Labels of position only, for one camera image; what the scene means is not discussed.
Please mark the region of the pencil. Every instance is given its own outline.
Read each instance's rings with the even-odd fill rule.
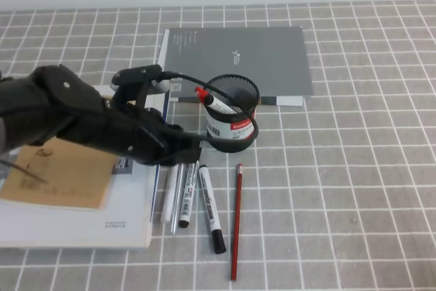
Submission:
[[[236,281],[236,271],[238,270],[238,242],[239,242],[239,219],[240,219],[240,198],[243,188],[243,165],[236,167],[236,205],[234,210],[234,229],[233,229],[233,255],[232,255],[232,276],[231,280]]]

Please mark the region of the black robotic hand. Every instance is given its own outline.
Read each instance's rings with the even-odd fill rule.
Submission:
[[[196,161],[200,140],[144,108],[158,65],[123,70],[103,98],[66,67],[37,68],[27,78],[0,82],[0,153],[57,138],[130,157],[147,165]]]

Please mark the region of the gray book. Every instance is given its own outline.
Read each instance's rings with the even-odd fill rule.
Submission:
[[[246,76],[259,87],[261,104],[302,106],[302,97],[313,94],[300,27],[174,28],[164,42],[159,57],[165,70],[205,82],[222,74]],[[197,102],[195,87],[172,81],[171,98]]]

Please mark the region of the brown envelope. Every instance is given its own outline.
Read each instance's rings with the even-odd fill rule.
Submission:
[[[42,147],[25,146],[15,164],[41,177],[12,169],[0,198],[48,206],[98,209],[108,190],[116,155],[53,138]]]

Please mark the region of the pen holder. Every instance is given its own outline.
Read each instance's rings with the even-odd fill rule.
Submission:
[[[238,104],[244,107],[248,113],[254,117],[256,106],[260,100],[260,93],[258,87],[248,78],[236,74],[220,75],[208,82],[208,85],[214,86],[219,90],[227,93]],[[223,114],[216,110],[205,106],[206,108],[206,121],[207,121],[207,135],[216,139],[230,139],[230,140],[246,140],[233,145],[222,145],[219,142],[210,142],[210,144],[219,151],[226,153],[237,153],[250,147],[253,140],[248,137],[253,133],[253,123],[248,119],[239,107],[232,106],[225,97],[214,92],[209,91],[213,97],[221,100],[224,104],[232,107],[235,114]]]

